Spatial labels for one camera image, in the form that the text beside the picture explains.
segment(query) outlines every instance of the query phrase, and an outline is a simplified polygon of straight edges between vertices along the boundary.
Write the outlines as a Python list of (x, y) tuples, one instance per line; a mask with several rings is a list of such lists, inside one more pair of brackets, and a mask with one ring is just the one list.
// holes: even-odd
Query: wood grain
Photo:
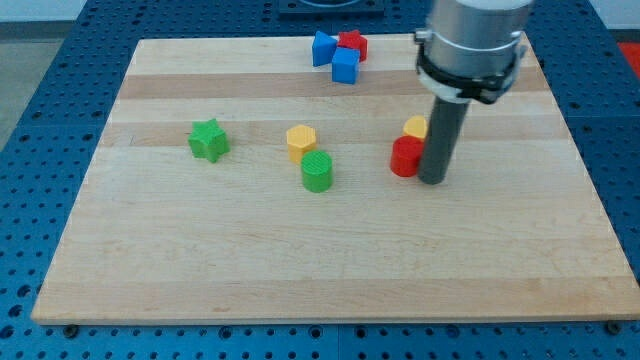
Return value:
[[(138, 45), (36, 321), (640, 315), (638, 284), (532, 54), (517, 89), (471, 105), (448, 177), (426, 186), (388, 169), (404, 121), (433, 103), (406, 68), (408, 36), (372, 37), (355, 86), (311, 68), (310, 41)], [(186, 145), (191, 122), (211, 117), (232, 147), (216, 164)], [(284, 133), (300, 123), (334, 159), (326, 193), (304, 190), (288, 160)]]

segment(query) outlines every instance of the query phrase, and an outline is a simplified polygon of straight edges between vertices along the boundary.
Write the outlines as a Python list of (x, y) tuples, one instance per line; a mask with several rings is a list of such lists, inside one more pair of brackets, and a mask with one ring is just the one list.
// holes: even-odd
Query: blue table surface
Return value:
[[(138, 40), (412, 32), (429, 8), (386, 0), (384, 16), (285, 19), (273, 0), (87, 1), (0, 153), (0, 359), (639, 359), (637, 321), (82, 326), (65, 337), (29, 319)], [(638, 80), (587, 0), (537, 0), (527, 33), (638, 278)]]

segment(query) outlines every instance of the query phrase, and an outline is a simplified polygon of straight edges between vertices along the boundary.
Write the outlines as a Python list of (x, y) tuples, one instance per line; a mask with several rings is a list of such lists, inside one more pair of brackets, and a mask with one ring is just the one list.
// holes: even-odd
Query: blue cube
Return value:
[(316, 37), (313, 39), (313, 45), (311, 46), (313, 66), (329, 64), (337, 46), (338, 40), (323, 33), (322, 31), (316, 31)]
[(337, 48), (331, 60), (331, 80), (343, 84), (355, 84), (359, 63), (360, 50)]

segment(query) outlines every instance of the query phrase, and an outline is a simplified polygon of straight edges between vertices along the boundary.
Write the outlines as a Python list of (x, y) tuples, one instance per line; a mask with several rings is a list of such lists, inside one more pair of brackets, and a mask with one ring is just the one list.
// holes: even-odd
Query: yellow hexagonal block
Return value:
[(316, 148), (316, 130), (306, 125), (297, 125), (287, 130), (289, 160), (296, 164), (302, 162), (302, 156)]
[(422, 115), (412, 116), (402, 128), (404, 136), (413, 136), (422, 141), (427, 136), (427, 119)]

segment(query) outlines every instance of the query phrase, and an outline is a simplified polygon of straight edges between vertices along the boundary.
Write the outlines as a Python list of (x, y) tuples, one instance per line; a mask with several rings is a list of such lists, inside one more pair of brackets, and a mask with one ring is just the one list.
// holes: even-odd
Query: red block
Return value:
[(618, 46), (629, 61), (631, 68), (640, 78), (640, 43), (619, 43)]
[(418, 173), (424, 143), (413, 136), (399, 137), (393, 143), (391, 152), (391, 171), (402, 177), (411, 177)]
[(360, 35), (360, 30), (338, 33), (338, 46), (360, 50), (360, 62), (367, 60), (367, 39)]

